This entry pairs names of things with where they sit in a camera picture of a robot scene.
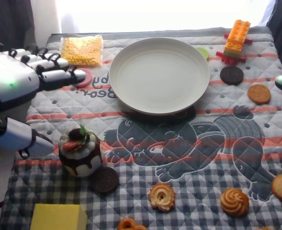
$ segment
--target quilted mat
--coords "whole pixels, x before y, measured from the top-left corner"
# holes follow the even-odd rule
[[[27,122],[56,145],[61,134],[79,125],[94,131],[102,140],[104,164],[117,171],[119,186],[107,195],[92,192],[87,178],[65,171],[57,150],[27,160],[16,156],[1,228],[29,229],[35,204],[48,203],[80,204],[88,215],[88,230],[115,230],[125,217],[149,230],[282,230],[282,202],[271,193],[272,180],[282,173],[282,91],[274,84],[282,65],[268,28],[254,27],[247,36],[254,42],[243,49],[247,62],[237,65],[244,72],[243,82],[224,84],[219,74],[225,64],[215,54],[223,51],[227,32],[103,34],[104,62],[91,69],[92,85],[38,93]],[[47,47],[58,49],[60,36],[51,36]],[[130,111],[117,99],[108,82],[112,59],[147,37],[172,37],[208,50],[211,80],[193,107],[153,118]],[[269,104],[249,100],[247,89],[255,83],[270,89]],[[149,190],[158,182],[171,185],[176,193],[170,212],[149,203]],[[223,212],[220,196],[228,187],[248,196],[246,216]]]

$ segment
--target cupcake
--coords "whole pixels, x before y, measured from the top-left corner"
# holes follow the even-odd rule
[[[103,163],[100,141],[83,126],[75,128],[60,137],[59,158],[71,175],[89,176]]]

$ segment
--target cartoon bear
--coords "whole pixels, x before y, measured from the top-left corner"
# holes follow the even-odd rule
[[[138,165],[156,167],[159,180],[168,182],[205,168],[218,152],[231,154],[235,167],[251,182],[249,196],[267,201],[274,176],[261,166],[265,136],[250,110],[236,106],[233,114],[214,122],[192,124],[195,109],[185,112],[182,117],[124,119],[118,130],[105,133],[105,142],[113,147],[107,161],[132,157]]]

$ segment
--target pink cookie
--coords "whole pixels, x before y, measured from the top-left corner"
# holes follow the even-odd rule
[[[83,82],[80,82],[80,83],[76,84],[75,86],[78,87],[78,88],[83,88],[83,87],[86,87],[89,84],[91,84],[92,79],[93,79],[93,75],[92,75],[92,73],[91,73],[91,71],[89,69],[80,68],[80,70],[84,71],[87,76],[85,77]]]

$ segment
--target plate rim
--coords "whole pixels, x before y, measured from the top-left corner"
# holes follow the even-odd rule
[[[131,47],[131,46],[133,46],[133,45],[136,45],[137,43],[140,43],[140,42],[144,42],[145,40],[148,41],[148,42],[151,42],[151,41],[153,41],[153,40],[165,40],[165,41],[168,41],[168,40],[170,41],[170,40],[172,40],[172,41],[176,41],[176,42],[179,42],[179,43],[181,43],[181,44],[184,44],[184,45],[186,45],[187,47],[189,46],[191,49],[194,49],[195,51],[197,51],[197,53],[199,54],[200,59],[203,59],[203,61],[204,61],[205,63],[207,63],[206,66],[207,66],[207,70],[208,70],[208,76],[207,76],[207,79],[208,79],[208,80],[207,80],[207,82],[206,82],[206,85],[207,85],[207,86],[205,87],[204,91],[203,91],[202,94],[199,96],[199,98],[195,101],[195,102],[197,102],[197,101],[203,96],[203,94],[205,93],[205,91],[207,90],[207,88],[208,88],[208,86],[209,86],[209,82],[210,82],[210,69],[209,69],[208,61],[204,58],[204,56],[203,56],[196,48],[194,48],[194,47],[191,46],[190,44],[188,44],[188,43],[186,43],[186,42],[183,42],[183,41],[180,41],[180,40],[177,40],[177,39],[167,38],[167,37],[145,38],[145,39],[139,40],[139,41],[137,41],[137,42],[134,42],[134,43],[132,43],[132,44],[130,44],[130,45],[124,47],[119,53],[125,51],[128,47]],[[136,108],[134,108],[132,105],[129,105],[129,104],[127,104],[125,101],[123,101],[123,100],[117,95],[117,93],[115,92],[114,88],[112,87],[111,70],[112,70],[112,64],[113,64],[113,63],[114,63],[114,62],[112,61],[111,66],[110,66],[109,71],[108,71],[110,86],[111,86],[111,88],[112,88],[114,94],[117,96],[117,98],[118,98],[125,106],[127,106],[128,108],[130,108],[130,109],[132,109],[132,110],[134,110],[134,111],[137,111],[137,112],[140,112],[140,113],[143,113],[143,114],[147,114],[147,115],[155,115],[155,116],[172,115],[172,114],[181,112],[181,111],[183,111],[183,110],[185,110],[185,109],[188,109],[189,107],[191,107],[191,106],[195,103],[195,102],[193,102],[193,103],[189,104],[188,106],[185,106],[185,107],[183,107],[183,108],[181,108],[181,109],[177,109],[177,110],[170,111],[170,112],[164,112],[164,113],[153,113],[153,112],[149,112],[149,111],[144,111],[144,110],[136,109]]]

